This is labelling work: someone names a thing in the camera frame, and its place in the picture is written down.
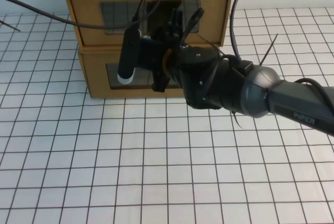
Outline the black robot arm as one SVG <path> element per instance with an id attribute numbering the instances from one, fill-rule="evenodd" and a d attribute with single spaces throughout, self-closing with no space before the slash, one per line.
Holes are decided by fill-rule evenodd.
<path id="1" fill-rule="evenodd" d="M 163 92 L 170 81 L 183 91 L 194 109 L 227 109 L 253 118 L 274 113 L 323 133 L 333 134 L 333 89 L 310 78 L 280 79 L 275 70 L 211 44 L 185 44 L 182 13 L 175 10 L 156 38 L 135 33 L 136 63 L 153 74 L 153 90 Z"/>

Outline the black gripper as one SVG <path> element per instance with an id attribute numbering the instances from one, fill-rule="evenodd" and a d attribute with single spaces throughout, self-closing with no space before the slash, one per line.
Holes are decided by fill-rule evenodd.
<path id="1" fill-rule="evenodd" d="M 185 46 L 186 38 L 204 12 L 202 7 L 198 8 L 183 31 L 183 12 L 173 8 L 167 22 L 153 33 L 153 39 L 139 40 L 137 66 L 151 71 L 154 92 L 165 92 L 172 82 L 182 89 L 188 106 L 220 109 L 219 97 L 209 91 L 220 60 L 218 51 Z"/>

